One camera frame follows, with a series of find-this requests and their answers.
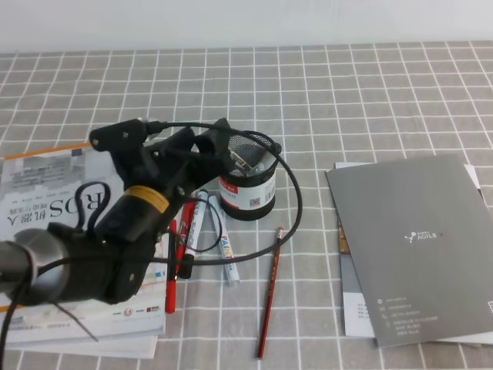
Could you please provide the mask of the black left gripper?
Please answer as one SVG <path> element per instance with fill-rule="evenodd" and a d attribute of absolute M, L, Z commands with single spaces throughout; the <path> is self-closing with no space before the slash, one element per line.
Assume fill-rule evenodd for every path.
<path fill-rule="evenodd" d="M 142 185 L 166 196 L 184 197 L 200 187 L 197 170 L 200 178 L 211 181 L 233 169 L 226 118 L 198 136 L 193 129 L 184 128 L 147 143 L 165 128 L 166 124 L 157 120 L 131 119 L 92 130 L 89 142 L 94 150 L 109 153 L 125 189 Z"/>

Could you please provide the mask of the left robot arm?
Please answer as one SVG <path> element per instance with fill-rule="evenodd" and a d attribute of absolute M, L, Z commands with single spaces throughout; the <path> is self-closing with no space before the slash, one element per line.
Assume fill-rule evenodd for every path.
<path fill-rule="evenodd" d="M 51 222 L 1 244 L 1 291 L 15 304 L 95 299 L 129 300 L 139 290 L 156 243 L 194 190 L 229 173 L 233 131 L 226 119 L 195 134 L 194 123 L 159 142 L 147 139 L 167 122 L 131 119 L 94 129 L 92 148 L 106 152 L 123 183 L 122 196 L 104 199 L 70 227 Z"/>

